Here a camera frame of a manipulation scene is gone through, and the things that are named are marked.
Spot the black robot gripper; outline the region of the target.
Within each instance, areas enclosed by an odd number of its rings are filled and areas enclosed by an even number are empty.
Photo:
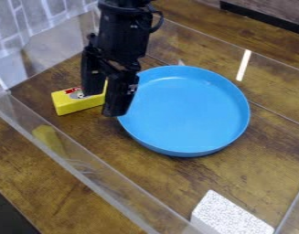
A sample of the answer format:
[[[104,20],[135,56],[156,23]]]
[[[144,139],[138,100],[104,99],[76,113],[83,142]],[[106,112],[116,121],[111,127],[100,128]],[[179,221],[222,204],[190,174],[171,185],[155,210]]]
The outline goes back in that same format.
[[[150,34],[163,25],[164,14],[151,5],[154,0],[99,0],[100,21],[98,34],[88,35],[90,44],[80,59],[80,86],[86,96],[103,93],[106,75],[99,59],[115,61],[127,70],[107,78],[103,106],[106,117],[123,116],[138,88],[139,59],[146,56]]]

